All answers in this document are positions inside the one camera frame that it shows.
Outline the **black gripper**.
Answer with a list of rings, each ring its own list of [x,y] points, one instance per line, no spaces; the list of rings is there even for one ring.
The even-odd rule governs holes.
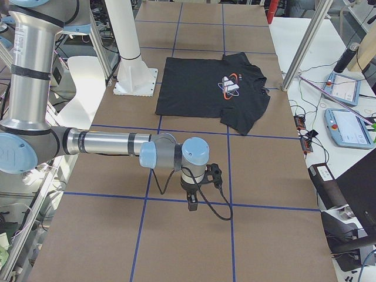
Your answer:
[[[180,178],[180,184],[182,189],[186,192],[188,200],[188,210],[190,212],[197,211],[198,208],[198,199],[197,191],[201,188],[201,184],[191,184],[186,182],[182,177]]]

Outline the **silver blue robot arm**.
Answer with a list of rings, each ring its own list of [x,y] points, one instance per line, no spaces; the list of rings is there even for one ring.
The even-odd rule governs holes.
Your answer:
[[[199,137],[177,143],[168,134],[107,133],[46,122],[55,37],[90,32],[88,1],[11,1],[15,20],[9,111],[1,121],[1,170],[20,174],[57,156],[95,153],[137,156],[141,166],[180,172],[188,208],[195,211],[208,183],[209,146]]]

